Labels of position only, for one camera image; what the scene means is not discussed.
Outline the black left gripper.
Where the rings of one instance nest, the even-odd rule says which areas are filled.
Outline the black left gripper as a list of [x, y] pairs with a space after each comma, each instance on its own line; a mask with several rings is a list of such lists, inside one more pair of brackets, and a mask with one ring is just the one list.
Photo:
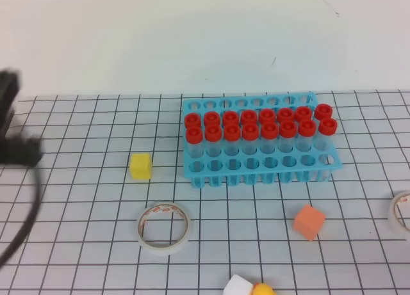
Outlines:
[[12, 104], [20, 90], [19, 74], [1, 71], [1, 164], [35, 167], [42, 158], [39, 138], [23, 138], [21, 133], [6, 137], [11, 124]]

